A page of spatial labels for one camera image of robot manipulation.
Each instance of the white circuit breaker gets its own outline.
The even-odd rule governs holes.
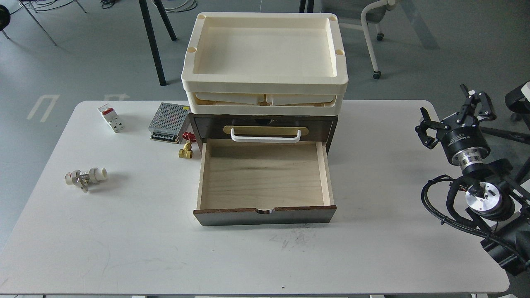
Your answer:
[[[114,108],[110,104],[106,104],[98,108],[98,111],[101,113],[101,117],[107,121],[110,128],[114,130],[115,133],[119,132],[124,128],[123,122],[120,119],[120,116],[114,111]]]

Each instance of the cream plastic tray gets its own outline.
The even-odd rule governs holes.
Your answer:
[[[182,84],[193,113],[338,115],[348,74],[337,17],[200,13]]]

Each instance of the metal mesh power supply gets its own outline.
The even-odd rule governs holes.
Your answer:
[[[190,124],[189,111],[188,106],[162,102],[149,125],[151,139],[181,144],[182,134]]]

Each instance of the drawer handle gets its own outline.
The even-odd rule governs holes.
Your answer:
[[[272,214],[272,212],[274,212],[274,208],[273,209],[257,209],[256,208],[256,213],[259,213],[259,214]]]
[[[282,144],[294,144],[300,141],[302,132],[298,130],[296,137],[292,138],[280,138],[280,137],[247,137],[247,136],[236,136],[234,128],[230,130],[230,137],[234,142],[245,142],[245,143],[282,143]]]

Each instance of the floor marking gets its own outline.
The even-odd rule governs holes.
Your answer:
[[[421,42],[421,45],[426,50],[437,50],[440,48],[436,39],[432,35],[429,27],[421,17],[421,14],[416,9],[414,2],[412,0],[405,0],[401,2],[401,7],[405,12],[405,15],[410,21],[412,28],[416,32],[418,39]]]
[[[55,103],[59,99],[59,96],[60,96],[59,94],[45,94],[45,95],[42,95],[41,97],[39,97],[39,99],[37,99],[37,102],[35,103],[35,105],[31,109],[31,111],[28,114],[28,116],[26,117],[26,119],[27,120],[31,120],[33,118],[33,116],[35,115],[35,113],[37,112],[37,110],[39,109],[39,107],[42,104],[42,102],[44,101],[44,99],[50,99],[50,104],[48,105],[48,108],[44,112],[44,115],[42,115],[42,118],[40,118],[41,122],[45,122],[46,119],[48,119],[48,116],[50,115],[52,109],[54,108]]]
[[[118,98],[118,100],[124,100],[127,98],[131,98],[127,94],[105,94],[105,100],[114,100],[113,98]]]

